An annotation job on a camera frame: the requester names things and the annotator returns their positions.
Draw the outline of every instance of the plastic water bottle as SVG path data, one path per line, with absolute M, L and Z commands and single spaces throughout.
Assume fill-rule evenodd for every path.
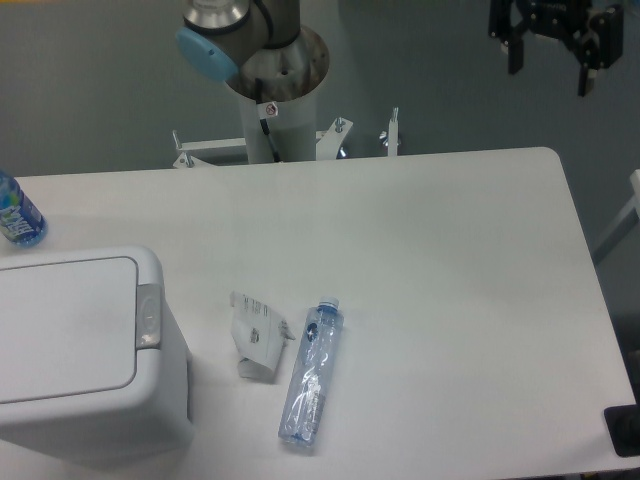
M 322 297 L 309 310 L 278 431 L 286 442 L 305 447 L 315 442 L 343 323 L 335 298 Z
M 31 247 L 47 233 L 47 222 L 15 178 L 0 170 L 0 231 L 20 247 Z

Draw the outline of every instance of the light blue robot joint cap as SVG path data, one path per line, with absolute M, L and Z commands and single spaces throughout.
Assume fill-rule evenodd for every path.
M 193 30 L 182 27 L 176 40 L 182 55 L 205 77 L 225 82 L 238 73 L 238 66 L 226 53 Z

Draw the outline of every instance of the bottle label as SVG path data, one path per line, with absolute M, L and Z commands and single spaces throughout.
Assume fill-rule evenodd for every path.
M 318 324 L 311 322 L 307 325 L 307 340 L 313 342 L 316 338 L 318 338 Z
M 42 215 L 33 203 L 22 194 L 22 202 L 15 202 L 0 210 L 0 230 L 14 243 L 27 241 L 40 234 Z

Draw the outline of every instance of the metal bracket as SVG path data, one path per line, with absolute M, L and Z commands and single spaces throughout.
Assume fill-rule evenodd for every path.
M 316 132 L 316 160 L 335 160 L 344 158 L 342 145 L 353 127 L 353 122 L 346 118 L 338 117 L 327 131 Z M 230 138 L 225 140 L 209 140 L 204 142 L 180 142 L 178 133 L 173 131 L 177 160 L 174 168 L 213 167 L 210 164 L 196 158 L 194 155 L 206 158 L 233 157 L 246 155 L 247 143 L 244 138 Z
M 353 127 L 353 122 L 346 118 L 336 118 L 333 125 L 316 143 L 316 160 L 335 160 L 339 157 L 347 135 Z
M 402 137 L 398 126 L 398 112 L 399 108 L 394 107 L 389 120 L 389 131 L 383 130 L 378 137 L 380 145 L 387 149 L 388 157 L 397 157 L 398 148 L 402 145 Z
M 639 208 L 640 204 L 634 195 L 607 225 L 607 228 L 598 237 L 596 246 L 591 253 L 594 265 L 602 262 L 638 223 Z

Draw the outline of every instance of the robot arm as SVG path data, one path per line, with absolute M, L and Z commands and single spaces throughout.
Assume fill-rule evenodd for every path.
M 516 3 L 522 21 L 511 24 L 511 7 Z M 593 88 L 595 72 L 609 68 L 622 56 L 623 9 L 612 5 L 604 11 L 592 8 L 591 0 L 491 0 L 489 36 L 499 38 L 509 55 L 510 74 L 524 65 L 522 35 L 560 40 L 580 63 L 578 95 Z
M 226 81 L 262 48 L 283 48 L 300 33 L 299 0 L 188 0 L 176 39 L 203 75 Z

